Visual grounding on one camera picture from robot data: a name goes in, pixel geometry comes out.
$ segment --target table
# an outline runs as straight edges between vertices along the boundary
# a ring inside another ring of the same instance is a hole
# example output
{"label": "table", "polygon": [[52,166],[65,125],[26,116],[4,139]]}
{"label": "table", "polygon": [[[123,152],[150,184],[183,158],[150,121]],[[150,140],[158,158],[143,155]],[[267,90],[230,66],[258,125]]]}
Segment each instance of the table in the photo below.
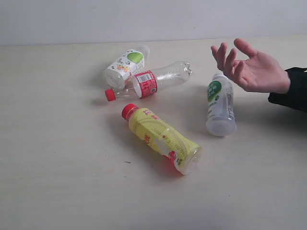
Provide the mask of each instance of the table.
{"label": "table", "polygon": [[[307,36],[247,39],[282,67],[307,66]],[[210,46],[233,39],[146,42],[146,69],[188,60],[185,84],[108,103],[101,72],[140,43],[0,48],[0,229],[305,230],[307,115],[234,86],[238,130],[205,129]],[[180,176],[121,117],[148,107],[203,146]]]}

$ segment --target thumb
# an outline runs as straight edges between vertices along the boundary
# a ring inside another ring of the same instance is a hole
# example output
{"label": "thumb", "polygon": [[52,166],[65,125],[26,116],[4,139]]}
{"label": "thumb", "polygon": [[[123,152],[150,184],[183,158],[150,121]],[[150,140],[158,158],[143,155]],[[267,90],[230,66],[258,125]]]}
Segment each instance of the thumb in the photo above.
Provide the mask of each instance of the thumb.
{"label": "thumb", "polygon": [[256,49],[254,49],[249,43],[247,43],[241,38],[237,38],[236,40],[234,40],[234,44],[238,48],[238,50],[246,54],[249,58],[252,58],[258,54],[258,51]]}

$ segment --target clear plastic bottle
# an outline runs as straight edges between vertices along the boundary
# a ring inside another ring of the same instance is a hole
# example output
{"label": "clear plastic bottle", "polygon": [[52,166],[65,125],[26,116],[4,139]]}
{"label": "clear plastic bottle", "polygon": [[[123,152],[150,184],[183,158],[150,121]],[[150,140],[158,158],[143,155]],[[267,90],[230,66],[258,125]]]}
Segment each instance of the clear plastic bottle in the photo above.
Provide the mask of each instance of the clear plastic bottle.
{"label": "clear plastic bottle", "polygon": [[104,70],[108,85],[115,89],[124,89],[131,76],[140,73],[144,68],[149,52],[146,45],[127,50]]}
{"label": "clear plastic bottle", "polygon": [[208,86],[208,116],[206,127],[209,133],[224,137],[236,131],[233,110],[233,87],[222,73],[213,76]]}
{"label": "clear plastic bottle", "polygon": [[195,168],[202,150],[197,143],[182,136],[147,108],[128,104],[122,116],[136,136],[153,150],[168,157],[183,175]]}
{"label": "clear plastic bottle", "polygon": [[113,89],[106,90],[106,98],[109,102],[119,97],[142,98],[158,90],[184,83],[189,80],[192,73],[190,63],[177,61],[163,68],[152,69],[132,76],[124,90],[119,92],[114,92]]}

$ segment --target hand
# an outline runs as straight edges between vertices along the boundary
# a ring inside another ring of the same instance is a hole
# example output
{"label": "hand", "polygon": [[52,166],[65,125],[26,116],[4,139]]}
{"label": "hand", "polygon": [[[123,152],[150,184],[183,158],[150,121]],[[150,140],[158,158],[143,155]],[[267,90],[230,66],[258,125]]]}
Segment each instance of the hand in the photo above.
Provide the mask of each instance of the hand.
{"label": "hand", "polygon": [[255,50],[246,41],[237,38],[235,46],[249,59],[235,60],[236,49],[232,49],[226,58],[226,43],[220,48],[212,46],[217,67],[226,77],[247,92],[275,92],[285,94],[290,87],[288,73],[282,69],[273,57]]}

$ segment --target yellow label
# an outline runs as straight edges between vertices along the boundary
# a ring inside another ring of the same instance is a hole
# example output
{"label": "yellow label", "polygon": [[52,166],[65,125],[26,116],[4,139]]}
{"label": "yellow label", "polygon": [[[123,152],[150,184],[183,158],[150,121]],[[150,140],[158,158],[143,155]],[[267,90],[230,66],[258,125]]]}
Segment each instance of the yellow label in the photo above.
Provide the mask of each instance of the yellow label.
{"label": "yellow label", "polygon": [[147,108],[134,112],[129,120],[129,127],[150,148],[168,157],[179,171],[195,149],[200,147]]}

